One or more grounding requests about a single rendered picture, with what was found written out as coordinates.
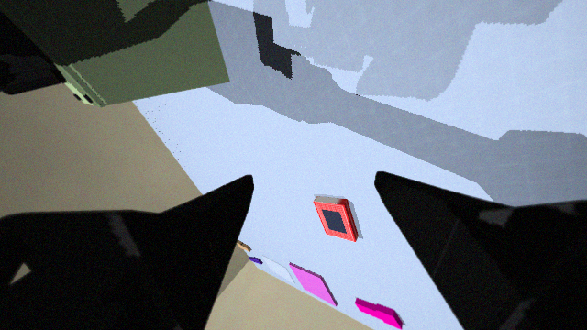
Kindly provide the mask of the pink flat square panel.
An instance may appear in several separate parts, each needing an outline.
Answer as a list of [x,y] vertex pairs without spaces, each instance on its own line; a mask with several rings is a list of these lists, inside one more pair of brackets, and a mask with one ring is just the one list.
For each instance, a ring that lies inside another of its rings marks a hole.
[[337,307],[338,304],[322,276],[291,262],[289,266],[305,290]]

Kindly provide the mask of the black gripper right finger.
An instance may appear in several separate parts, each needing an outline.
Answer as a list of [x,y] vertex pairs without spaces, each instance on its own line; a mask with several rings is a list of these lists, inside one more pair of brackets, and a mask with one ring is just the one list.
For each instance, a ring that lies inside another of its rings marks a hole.
[[386,171],[374,186],[463,330],[515,330],[587,248],[587,200],[513,207]]

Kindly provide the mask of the pale blue mat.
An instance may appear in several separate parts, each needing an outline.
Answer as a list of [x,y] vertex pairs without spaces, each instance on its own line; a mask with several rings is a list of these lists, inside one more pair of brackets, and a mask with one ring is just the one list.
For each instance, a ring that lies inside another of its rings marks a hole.
[[[253,176],[238,240],[257,268],[370,328],[400,330],[356,298],[402,330],[463,330],[377,171],[513,207],[587,200],[587,0],[207,2],[230,82],[132,102],[201,194]],[[357,242],[326,234],[317,196],[348,199]]]

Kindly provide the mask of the magenta flat stepped block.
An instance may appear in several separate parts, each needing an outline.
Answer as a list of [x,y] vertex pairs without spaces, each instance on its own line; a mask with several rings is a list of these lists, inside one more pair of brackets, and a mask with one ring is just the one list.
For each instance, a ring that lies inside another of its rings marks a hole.
[[403,329],[403,322],[394,309],[385,307],[378,303],[376,305],[371,302],[366,302],[359,298],[356,298],[355,304],[358,306],[360,311],[379,318],[388,325],[392,325],[401,330]]

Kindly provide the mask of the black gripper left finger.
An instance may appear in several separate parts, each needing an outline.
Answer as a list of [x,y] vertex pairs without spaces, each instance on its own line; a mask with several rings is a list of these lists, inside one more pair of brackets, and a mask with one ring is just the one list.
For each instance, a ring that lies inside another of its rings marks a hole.
[[29,212],[0,218],[31,248],[24,264],[127,265],[170,330],[205,330],[249,212],[244,175],[161,213]]

